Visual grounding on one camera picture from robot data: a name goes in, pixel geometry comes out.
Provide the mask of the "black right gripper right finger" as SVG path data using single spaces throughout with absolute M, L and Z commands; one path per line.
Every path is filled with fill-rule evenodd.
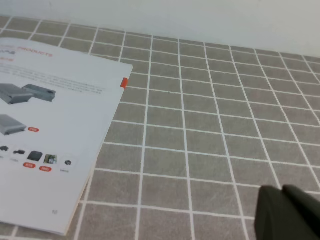
M 282 192 L 289 198 L 304 223 L 320 239 L 320 202 L 294 185 L 284 185 Z

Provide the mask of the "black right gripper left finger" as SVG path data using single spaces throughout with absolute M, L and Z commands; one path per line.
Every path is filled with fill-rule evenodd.
M 259 189 L 254 230 L 258 240 L 314 240 L 316 238 L 282 189 L 269 185 Z

